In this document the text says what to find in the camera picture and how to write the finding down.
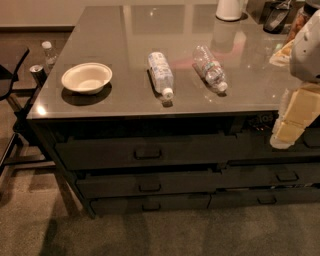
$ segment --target chair leg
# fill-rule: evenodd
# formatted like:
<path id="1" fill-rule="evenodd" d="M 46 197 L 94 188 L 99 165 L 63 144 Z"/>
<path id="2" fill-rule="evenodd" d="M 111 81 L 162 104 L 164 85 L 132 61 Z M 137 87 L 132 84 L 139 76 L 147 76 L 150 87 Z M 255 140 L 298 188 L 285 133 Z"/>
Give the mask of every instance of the chair leg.
<path id="1" fill-rule="evenodd" d="M 0 161 L 0 176 L 5 166 L 19 165 L 23 168 L 39 168 L 39 167 L 54 167 L 53 161 L 47 160 L 43 154 L 29 156 L 11 157 L 12 150 L 15 146 L 22 146 L 22 140 L 18 133 L 14 133 L 9 141 L 9 144 Z"/>
<path id="2" fill-rule="evenodd" d="M 1 161 L 0 161 L 0 176 L 3 172 L 4 167 L 6 166 L 6 164 L 5 164 L 6 159 L 8 159 L 10 157 L 12 150 L 13 150 L 14 146 L 17 145 L 17 143 L 22 143 L 22 142 L 21 142 L 21 139 L 19 138 L 19 135 L 17 133 L 14 133 L 11 136 L 10 141 L 9 141 L 9 143 L 6 147 L 6 150 L 4 151 L 4 154 L 3 154 Z"/>

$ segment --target black chair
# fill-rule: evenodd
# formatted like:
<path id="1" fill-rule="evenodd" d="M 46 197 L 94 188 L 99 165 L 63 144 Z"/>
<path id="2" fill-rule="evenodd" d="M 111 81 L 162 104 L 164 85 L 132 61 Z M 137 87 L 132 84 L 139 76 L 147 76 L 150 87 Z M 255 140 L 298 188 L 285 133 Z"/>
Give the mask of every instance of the black chair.
<path id="1" fill-rule="evenodd" d="M 28 54 L 29 49 L 26 46 L 0 45 L 0 100 L 7 100 L 17 118 L 13 126 L 14 133 L 0 161 L 0 177 L 5 166 L 8 165 L 24 165 L 24 167 L 54 166 L 50 156 L 41 146 L 26 120 L 27 114 L 43 84 L 35 79 L 36 86 L 33 88 L 13 87 L 14 83 L 18 81 L 18 70 Z M 27 102 L 21 106 L 18 97 L 27 97 Z M 29 146 L 37 146 L 40 149 L 40 154 L 27 156 L 16 156 L 14 154 L 14 156 L 11 156 L 15 147 L 24 146 L 21 136 L 28 142 Z"/>

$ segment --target bottle cap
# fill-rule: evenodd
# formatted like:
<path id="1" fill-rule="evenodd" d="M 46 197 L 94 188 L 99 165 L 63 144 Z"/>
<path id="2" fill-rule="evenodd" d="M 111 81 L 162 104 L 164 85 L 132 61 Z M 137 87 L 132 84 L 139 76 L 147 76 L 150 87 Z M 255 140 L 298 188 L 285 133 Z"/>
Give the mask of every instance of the bottle cap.
<path id="1" fill-rule="evenodd" d="M 45 41 L 42 43 L 43 49 L 50 49 L 52 48 L 52 44 L 49 41 Z"/>
<path id="2" fill-rule="evenodd" d="M 162 91 L 162 95 L 166 100 L 172 100 L 173 99 L 173 90 L 171 88 L 165 88 Z"/>
<path id="3" fill-rule="evenodd" d="M 225 90 L 227 90 L 228 88 L 228 84 L 226 82 L 221 82 L 220 84 L 217 85 L 217 89 L 220 92 L 224 92 Z"/>

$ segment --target white object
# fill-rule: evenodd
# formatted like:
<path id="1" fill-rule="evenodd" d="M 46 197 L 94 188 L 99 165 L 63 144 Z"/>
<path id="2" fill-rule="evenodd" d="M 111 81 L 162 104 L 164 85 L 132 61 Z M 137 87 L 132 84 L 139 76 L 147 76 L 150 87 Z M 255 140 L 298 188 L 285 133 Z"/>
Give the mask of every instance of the white object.
<path id="1" fill-rule="evenodd" d="M 173 75 L 166 57 L 161 52 L 153 52 L 148 56 L 148 62 L 154 89 L 163 95 L 166 101 L 173 99 Z"/>
<path id="2" fill-rule="evenodd" d="M 296 35 L 290 57 L 290 72 L 302 81 L 320 83 L 320 10 Z"/>
<path id="3" fill-rule="evenodd" d="M 236 21 L 242 16 L 242 0 L 219 0 L 216 16 L 220 20 Z"/>
<path id="4" fill-rule="evenodd" d="M 282 140 L 278 139 L 275 135 L 278 133 L 278 131 L 281 127 L 281 123 L 282 123 L 284 115 L 286 114 L 286 111 L 288 109 L 292 94 L 293 94 L 292 90 L 286 89 L 284 91 L 284 94 L 282 95 L 281 100 L 280 100 L 280 104 L 279 104 L 279 111 L 278 111 L 279 117 L 275 121 L 275 124 L 272 129 L 270 144 L 272 147 L 277 148 L 277 149 L 287 149 L 290 146 L 294 145 L 294 142 L 282 141 Z"/>
<path id="5" fill-rule="evenodd" d="M 52 46 L 51 42 L 45 41 L 42 43 L 42 48 L 44 50 L 45 58 L 46 58 L 46 65 L 51 71 L 54 64 L 56 64 L 56 61 L 58 59 L 58 54 L 55 50 L 55 48 Z"/>
<path id="6" fill-rule="evenodd" d="M 315 83 L 303 82 L 299 89 L 292 92 L 282 118 L 280 116 L 282 110 L 279 109 L 279 119 L 277 119 L 272 131 L 271 145 L 278 148 L 283 148 L 285 144 L 293 145 L 304 133 L 305 128 L 319 116 L 319 103 L 320 86 Z"/>
<path id="7" fill-rule="evenodd" d="M 209 86 L 218 93 L 225 92 L 228 84 L 225 81 L 225 73 L 219 61 L 213 56 L 206 45 L 199 45 L 193 52 L 193 59 L 201 75 Z"/>
<path id="8" fill-rule="evenodd" d="M 293 41 L 294 40 L 291 40 L 283 47 L 281 47 L 282 45 L 279 44 L 277 48 L 279 46 L 281 48 L 278 48 L 278 50 L 274 54 L 272 54 L 271 58 L 269 59 L 269 63 L 278 67 L 289 67 Z"/>
<path id="9" fill-rule="evenodd" d="M 96 94 L 109 83 L 112 71 L 100 63 L 84 63 L 67 70 L 61 78 L 65 88 L 81 94 Z"/>

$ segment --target gray carpet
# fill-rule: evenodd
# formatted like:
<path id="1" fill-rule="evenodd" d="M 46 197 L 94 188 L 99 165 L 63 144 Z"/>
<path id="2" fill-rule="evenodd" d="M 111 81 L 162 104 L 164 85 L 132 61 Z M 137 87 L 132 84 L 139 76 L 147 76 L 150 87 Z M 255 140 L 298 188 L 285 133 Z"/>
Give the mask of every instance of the gray carpet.
<path id="1" fill-rule="evenodd" d="M 68 36 L 0 33 L 0 40 L 30 47 L 18 85 L 34 82 L 28 68 L 43 64 L 42 41 L 52 40 L 61 50 Z M 0 102 L 0 154 L 12 134 L 14 120 L 7 102 Z M 8 168 L 5 178 L 0 255 L 320 255 L 320 204 L 91 219 L 54 169 Z"/>

